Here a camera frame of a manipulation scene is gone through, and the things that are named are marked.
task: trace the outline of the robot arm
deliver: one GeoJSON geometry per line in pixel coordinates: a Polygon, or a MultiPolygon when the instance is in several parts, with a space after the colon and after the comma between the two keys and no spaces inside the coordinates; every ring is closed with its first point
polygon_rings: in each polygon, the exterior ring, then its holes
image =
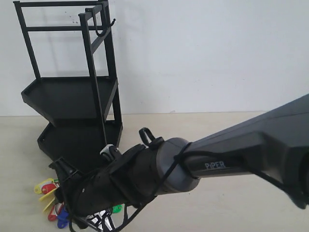
{"type": "MultiPolygon", "coordinates": [[[[285,191],[298,207],[309,203],[309,94],[192,143],[164,141],[147,128],[140,135],[145,145],[123,155],[107,147],[101,154],[106,166],[94,173],[79,174],[60,160],[51,165],[75,221],[90,225],[88,215],[118,204],[137,208],[134,218],[158,195],[191,191],[201,178],[224,175],[252,173],[285,191]]],[[[131,220],[125,216],[112,231],[131,220]]]]}

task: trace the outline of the black metal shelf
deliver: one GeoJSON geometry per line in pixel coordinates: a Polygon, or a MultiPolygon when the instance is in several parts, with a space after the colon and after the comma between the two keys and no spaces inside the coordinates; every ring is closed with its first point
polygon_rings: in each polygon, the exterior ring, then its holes
{"type": "MultiPolygon", "coordinates": [[[[109,144],[119,145],[122,124],[107,121],[105,132],[109,144]]],[[[99,156],[102,141],[98,127],[58,128],[49,123],[39,136],[38,144],[52,160],[64,157],[84,173],[103,165],[99,156]]]]}
{"type": "MultiPolygon", "coordinates": [[[[101,108],[106,119],[117,80],[98,76],[101,108]]],[[[55,127],[94,126],[98,118],[89,77],[45,77],[33,81],[21,93],[26,104],[55,127]]]]}

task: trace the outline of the metal frame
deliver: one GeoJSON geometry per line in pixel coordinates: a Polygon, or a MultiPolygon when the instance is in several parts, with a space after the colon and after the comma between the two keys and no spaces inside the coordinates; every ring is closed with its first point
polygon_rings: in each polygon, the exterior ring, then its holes
{"type": "MultiPolygon", "coordinates": [[[[107,0],[98,0],[98,1],[42,1],[42,2],[20,2],[14,1],[15,9],[17,12],[18,20],[21,26],[21,30],[25,39],[27,46],[28,54],[31,60],[31,65],[35,74],[37,81],[41,80],[40,71],[38,68],[37,61],[35,59],[33,47],[29,37],[29,32],[33,31],[81,31],[83,35],[84,48],[87,58],[87,64],[89,69],[91,87],[93,92],[93,99],[95,103],[95,110],[98,120],[98,126],[101,133],[101,141],[105,146],[107,144],[106,133],[105,133],[105,116],[102,112],[99,89],[98,89],[98,79],[96,75],[96,69],[94,65],[93,54],[97,48],[104,41],[106,60],[109,72],[109,79],[116,81],[117,83],[117,74],[116,74],[116,65],[115,57],[112,43],[112,29],[111,27],[106,28],[106,25],[110,25],[110,13],[109,13],[109,4],[107,0]],[[23,7],[52,7],[52,6],[94,6],[93,8],[86,8],[85,13],[79,14],[80,26],[41,26],[41,27],[27,27],[25,23],[25,18],[22,12],[23,7]],[[100,13],[101,15],[101,25],[89,26],[88,20],[92,18],[92,12],[89,9],[93,10],[95,14],[100,13]],[[106,30],[106,33],[102,37],[97,37],[92,43],[90,42],[90,30],[106,30]]],[[[113,112],[114,112],[114,123],[116,125],[122,125],[121,110],[120,110],[120,101],[119,101],[119,91],[118,87],[116,88],[115,95],[112,100],[113,112]]]]}

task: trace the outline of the white backdrop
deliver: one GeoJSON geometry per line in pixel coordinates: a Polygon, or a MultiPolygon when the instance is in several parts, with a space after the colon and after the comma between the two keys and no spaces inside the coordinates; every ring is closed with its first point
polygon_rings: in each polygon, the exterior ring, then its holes
{"type": "MultiPolygon", "coordinates": [[[[123,113],[270,110],[309,92],[307,0],[112,0],[123,113]]],[[[11,0],[1,1],[0,116],[35,115],[11,0]]],[[[25,10],[28,25],[77,25],[84,7],[25,10]]],[[[87,74],[80,32],[32,32],[42,76],[87,74]]],[[[96,52],[106,73],[104,50],[96,52]]]]}

